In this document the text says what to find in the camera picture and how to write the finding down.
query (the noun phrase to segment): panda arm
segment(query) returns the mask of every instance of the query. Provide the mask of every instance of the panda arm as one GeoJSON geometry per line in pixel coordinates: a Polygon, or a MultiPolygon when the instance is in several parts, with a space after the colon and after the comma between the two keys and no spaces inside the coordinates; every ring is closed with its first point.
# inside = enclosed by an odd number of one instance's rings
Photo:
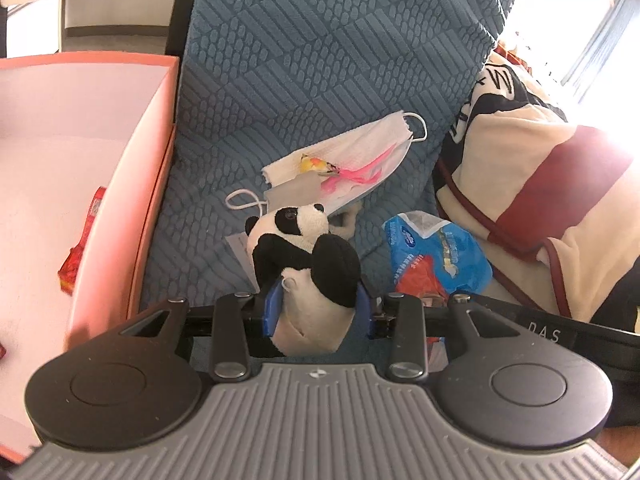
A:
{"type": "Polygon", "coordinates": [[[311,254],[272,233],[260,237],[252,256],[260,288],[273,283],[286,267],[301,270],[311,265],[311,254]]]}
{"type": "Polygon", "coordinates": [[[337,235],[321,235],[311,254],[311,279],[329,300],[355,307],[360,280],[360,259],[355,249],[337,235]]]}

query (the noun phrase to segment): white face mask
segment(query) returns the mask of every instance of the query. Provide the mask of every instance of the white face mask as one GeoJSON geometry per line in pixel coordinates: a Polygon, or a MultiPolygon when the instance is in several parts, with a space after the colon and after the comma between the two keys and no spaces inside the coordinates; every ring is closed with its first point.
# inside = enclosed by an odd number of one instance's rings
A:
{"type": "MultiPolygon", "coordinates": [[[[231,209],[257,205],[262,215],[264,204],[270,211],[284,206],[319,202],[324,205],[327,214],[334,213],[369,194],[396,170],[413,142],[421,142],[426,138],[427,126],[420,115],[403,111],[389,114],[331,139],[296,150],[262,168],[262,174],[272,186],[265,193],[267,202],[262,202],[250,190],[240,189],[226,197],[226,205],[231,209]],[[404,120],[407,116],[420,121],[424,129],[423,137],[412,138],[413,134],[404,120]],[[319,183],[316,178],[301,173],[301,161],[305,156],[318,159],[320,163],[329,163],[329,176],[322,176],[322,182],[319,183]],[[255,201],[242,205],[229,202],[243,193],[251,195],[255,201]]],[[[309,173],[317,174],[316,171],[310,170],[309,173]]]]}

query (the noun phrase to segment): panda ear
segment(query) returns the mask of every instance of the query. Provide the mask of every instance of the panda ear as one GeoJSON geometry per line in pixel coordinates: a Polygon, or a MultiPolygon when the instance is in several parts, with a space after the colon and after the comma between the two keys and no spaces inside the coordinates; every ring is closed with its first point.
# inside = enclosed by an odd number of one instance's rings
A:
{"type": "Polygon", "coordinates": [[[249,218],[246,219],[246,222],[244,223],[244,232],[249,235],[249,233],[251,232],[251,229],[253,229],[255,227],[255,225],[258,222],[258,217],[257,216],[249,216],[249,218]]]}

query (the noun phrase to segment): gray plastic piece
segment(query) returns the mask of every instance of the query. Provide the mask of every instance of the gray plastic piece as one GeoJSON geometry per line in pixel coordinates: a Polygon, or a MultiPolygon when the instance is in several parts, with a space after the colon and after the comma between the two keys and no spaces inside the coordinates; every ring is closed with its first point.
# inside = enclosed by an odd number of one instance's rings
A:
{"type": "Polygon", "coordinates": [[[266,364],[214,387],[179,430],[133,450],[45,444],[16,480],[618,480],[592,442],[549,453],[479,443],[452,427],[419,386],[372,365],[266,364]]]}

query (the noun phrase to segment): white panda belly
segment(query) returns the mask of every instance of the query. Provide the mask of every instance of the white panda belly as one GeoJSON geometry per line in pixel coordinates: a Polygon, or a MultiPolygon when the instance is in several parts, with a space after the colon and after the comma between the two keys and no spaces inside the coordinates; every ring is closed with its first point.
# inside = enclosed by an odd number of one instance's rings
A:
{"type": "Polygon", "coordinates": [[[282,311],[272,341],[284,355],[302,356],[335,352],[354,316],[347,308],[324,297],[311,269],[282,271],[282,311]]]}

